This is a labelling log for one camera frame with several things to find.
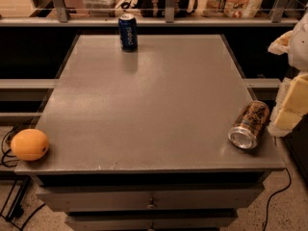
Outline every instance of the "tile floor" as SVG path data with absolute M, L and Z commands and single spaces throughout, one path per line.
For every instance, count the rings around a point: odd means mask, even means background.
M 0 129 L 0 139 L 9 131 L 8 127 Z M 277 194 L 270 202 L 269 222 L 267 231 L 299 231 L 308 230 L 308 187 L 303 181 L 293 159 L 290 157 L 288 149 L 281 140 L 277 140 L 277 147 L 281 157 L 292 177 L 292 185 L 284 192 Z M 5 202 L 10 191 L 12 181 L 0 181 L 0 208 Z M 289 183 L 286 170 L 273 172 L 265 181 L 265 190 L 246 209 L 238 210 L 238 218 L 228 227 L 221 228 L 220 231 L 261 231 L 266 218 L 267 202 L 272 193 L 283 189 Z M 20 227 L 29 215 L 42 202 L 36 197 L 38 186 L 32 183 L 27 191 L 22 207 L 24 214 L 21 218 L 15 218 L 13 222 Z M 47 206 L 40 209 L 28 222 L 24 231 L 71 231 L 64 224 L 65 214 L 53 213 Z M 0 218 L 1 231 L 17 231 L 18 229 L 10 223 Z

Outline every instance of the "table top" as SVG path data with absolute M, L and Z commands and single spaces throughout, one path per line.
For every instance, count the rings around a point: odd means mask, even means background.
M 279 170 L 266 130 L 254 153 L 228 139 L 251 100 L 219 35 L 81 35 L 37 128 L 50 149 L 19 174 Z

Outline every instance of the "drawer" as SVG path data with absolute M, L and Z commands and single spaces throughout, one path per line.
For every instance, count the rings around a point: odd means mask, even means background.
M 254 186 L 147 186 L 41 188 L 38 198 L 53 211 L 96 212 L 247 207 L 262 191 Z
M 190 230 L 228 226 L 235 218 L 232 210 L 88 213 L 68 216 L 65 223 L 75 231 L 96 230 Z

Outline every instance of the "blue can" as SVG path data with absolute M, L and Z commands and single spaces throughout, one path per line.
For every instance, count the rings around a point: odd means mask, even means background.
M 124 51 L 135 51 L 138 48 L 136 18 L 126 13 L 118 19 L 121 47 Z

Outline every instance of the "soda can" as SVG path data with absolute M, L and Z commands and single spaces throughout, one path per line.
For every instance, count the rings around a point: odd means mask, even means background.
M 261 101 L 252 101 L 235 120 L 228 134 L 229 140 L 241 149 L 255 148 L 269 118 L 269 106 Z
M 118 19 L 121 47 L 124 51 L 135 51 L 138 48 L 136 18 L 126 13 Z

